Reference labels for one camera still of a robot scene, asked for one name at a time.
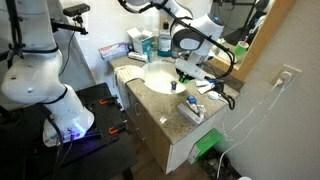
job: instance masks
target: green object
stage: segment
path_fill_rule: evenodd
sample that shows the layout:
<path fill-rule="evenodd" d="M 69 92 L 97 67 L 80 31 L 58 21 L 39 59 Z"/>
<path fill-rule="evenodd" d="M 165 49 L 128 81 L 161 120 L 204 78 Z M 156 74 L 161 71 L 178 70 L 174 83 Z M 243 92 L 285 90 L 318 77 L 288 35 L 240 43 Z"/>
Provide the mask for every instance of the green object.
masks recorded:
<path fill-rule="evenodd" d="M 241 56 L 242 54 L 244 54 L 246 52 L 246 50 L 248 49 L 249 44 L 244 42 L 244 41 L 239 41 L 237 46 L 234 48 L 234 55 L 235 56 Z"/>
<path fill-rule="evenodd" d="M 205 154 L 212 146 L 218 143 L 222 138 L 222 135 L 216 130 L 212 129 L 206 135 L 204 135 L 199 141 L 197 141 L 188 157 L 188 161 L 193 164 L 203 154 Z"/>

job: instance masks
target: mirror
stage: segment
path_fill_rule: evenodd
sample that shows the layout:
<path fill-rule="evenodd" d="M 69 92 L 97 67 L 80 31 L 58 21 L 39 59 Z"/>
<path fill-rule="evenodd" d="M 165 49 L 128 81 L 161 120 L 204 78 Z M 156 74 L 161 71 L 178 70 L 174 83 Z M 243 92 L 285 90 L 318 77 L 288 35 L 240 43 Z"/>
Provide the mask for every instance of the mirror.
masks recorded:
<path fill-rule="evenodd" d="M 258 32 L 254 36 L 254 39 L 250 43 L 250 47 L 247 49 L 246 53 L 242 55 L 241 61 L 239 61 L 230 74 L 230 76 L 240 80 L 241 82 L 245 81 L 245 78 L 249 74 L 251 68 L 259 58 L 260 54 L 263 52 L 263 49 L 266 47 L 268 42 L 272 39 L 273 35 L 276 33 L 277 29 L 280 27 L 282 21 L 284 20 L 286 14 L 289 12 L 291 6 L 293 5 L 294 0 L 276 0 L 267 14 L 263 25 L 259 28 Z M 235 23 L 243 22 L 243 17 L 240 17 L 239 21 L 233 20 Z M 223 36 L 227 36 L 234 32 L 226 31 Z M 229 47 L 231 50 L 234 48 L 234 42 L 223 44 L 225 47 Z M 215 59 L 208 61 L 208 63 L 222 71 L 226 71 L 229 68 L 229 63 L 227 60 L 221 58 L 220 56 L 215 56 Z"/>

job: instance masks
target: black table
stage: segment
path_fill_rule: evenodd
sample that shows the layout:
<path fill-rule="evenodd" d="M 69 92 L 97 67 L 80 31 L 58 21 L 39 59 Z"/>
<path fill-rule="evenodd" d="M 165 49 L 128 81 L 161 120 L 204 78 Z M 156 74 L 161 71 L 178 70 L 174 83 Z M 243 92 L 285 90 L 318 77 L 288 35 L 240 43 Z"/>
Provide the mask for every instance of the black table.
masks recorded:
<path fill-rule="evenodd" d="M 85 106 L 97 107 L 97 102 L 103 97 L 111 96 L 107 84 L 99 84 L 77 92 Z M 108 133 L 109 126 L 124 120 L 123 114 L 116 105 L 99 106 L 100 110 L 92 110 L 99 129 Z M 15 110 L 23 116 L 23 121 L 12 127 L 10 131 L 0 132 L 0 179 L 52 179 L 51 171 L 54 165 L 56 148 L 34 148 L 35 139 L 42 137 L 42 124 L 45 115 L 39 112 L 36 105 Z M 136 163 L 131 145 L 131 137 L 123 132 L 112 137 L 104 137 L 105 145 L 97 145 L 100 139 L 85 140 L 87 146 L 73 142 L 72 149 L 59 172 L 59 179 L 110 179 L 123 173 L 125 179 L 133 179 L 130 167 Z M 92 148 L 88 141 L 94 141 L 95 150 L 86 155 L 75 155 L 85 149 Z"/>

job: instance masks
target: electrical outlet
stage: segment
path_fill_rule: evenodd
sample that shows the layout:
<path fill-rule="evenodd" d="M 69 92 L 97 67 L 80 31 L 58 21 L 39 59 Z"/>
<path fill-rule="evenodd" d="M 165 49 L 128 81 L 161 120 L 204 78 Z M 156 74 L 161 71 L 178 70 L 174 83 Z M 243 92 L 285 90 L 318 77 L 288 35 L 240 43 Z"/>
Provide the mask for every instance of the electrical outlet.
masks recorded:
<path fill-rule="evenodd" d="M 283 64 L 281 69 L 277 73 L 277 75 L 271 81 L 271 83 L 274 85 L 274 84 L 277 83 L 277 80 L 279 78 L 281 78 L 281 79 L 285 78 L 285 77 L 282 77 L 282 73 L 286 72 L 286 71 L 291 74 L 291 78 L 290 79 L 284 79 L 284 82 L 286 83 L 286 84 L 284 84 L 284 86 L 288 86 L 301 73 L 301 70 L 296 69 L 294 67 L 291 67 L 289 65 Z"/>

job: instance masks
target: bottle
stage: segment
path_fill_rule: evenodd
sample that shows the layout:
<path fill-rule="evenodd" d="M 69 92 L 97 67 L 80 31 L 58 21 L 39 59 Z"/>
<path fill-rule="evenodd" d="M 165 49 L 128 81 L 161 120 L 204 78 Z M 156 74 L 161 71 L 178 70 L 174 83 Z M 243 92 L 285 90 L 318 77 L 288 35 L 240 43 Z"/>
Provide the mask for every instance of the bottle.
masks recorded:
<path fill-rule="evenodd" d="M 170 57 L 171 51 L 171 36 L 169 32 L 169 23 L 163 23 L 163 29 L 159 33 L 159 44 L 158 44 L 158 56 Z"/>

